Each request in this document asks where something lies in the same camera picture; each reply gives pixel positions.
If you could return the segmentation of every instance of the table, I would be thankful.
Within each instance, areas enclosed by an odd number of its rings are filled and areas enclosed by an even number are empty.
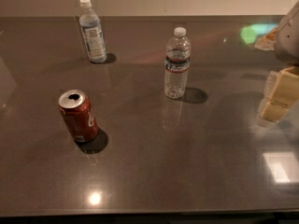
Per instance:
[[[285,66],[247,44],[280,19],[104,17],[108,60],[92,64],[78,18],[1,18],[0,217],[298,210],[299,106],[256,124],[267,75]],[[164,57],[177,26],[192,64],[174,101]],[[105,148],[71,139],[57,104],[71,89],[91,98]]]

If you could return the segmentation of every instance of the soda can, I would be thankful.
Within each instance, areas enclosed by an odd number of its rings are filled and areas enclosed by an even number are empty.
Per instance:
[[[59,110],[68,131],[76,142],[89,142],[98,133],[91,101],[83,91],[70,90],[63,93],[59,100]]]

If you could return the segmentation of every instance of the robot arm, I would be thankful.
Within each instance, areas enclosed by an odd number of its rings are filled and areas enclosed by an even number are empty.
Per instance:
[[[299,2],[279,23],[274,52],[293,67],[272,72],[267,79],[257,118],[264,127],[279,122],[299,99]]]

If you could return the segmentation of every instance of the water bottle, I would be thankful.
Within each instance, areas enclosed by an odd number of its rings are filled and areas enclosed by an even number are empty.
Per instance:
[[[171,99],[184,95],[190,66],[191,44],[186,29],[178,27],[166,45],[164,92]]]
[[[80,0],[82,13],[79,18],[88,57],[92,63],[105,61],[106,49],[98,16],[92,9],[91,0]]]

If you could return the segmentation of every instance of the white bottle cap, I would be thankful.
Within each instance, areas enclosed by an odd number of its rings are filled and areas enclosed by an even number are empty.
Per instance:
[[[175,29],[174,35],[175,35],[176,37],[183,37],[183,36],[186,35],[186,29],[183,28],[183,27],[177,27],[177,28]]]
[[[81,5],[82,8],[92,7],[91,0],[80,0],[80,5]]]

